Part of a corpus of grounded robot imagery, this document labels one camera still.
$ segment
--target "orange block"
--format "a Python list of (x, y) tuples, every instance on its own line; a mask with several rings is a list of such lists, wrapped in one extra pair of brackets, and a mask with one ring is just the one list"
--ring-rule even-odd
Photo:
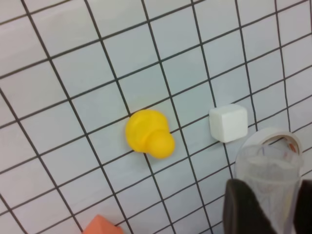
[(104, 217), (97, 215), (82, 234), (123, 234), (123, 231), (120, 227), (115, 227)]

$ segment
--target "grid pattern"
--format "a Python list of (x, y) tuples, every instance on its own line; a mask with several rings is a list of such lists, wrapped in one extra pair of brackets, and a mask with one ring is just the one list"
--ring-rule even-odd
[[(311, 0), (121, 2), (0, 3), (3, 233), (77, 234), (96, 214), (129, 234), (222, 233), (245, 139), (216, 142), (208, 112), (229, 103), (249, 136), (294, 132), (311, 176)], [(147, 108), (169, 119), (167, 160), (124, 141)]]

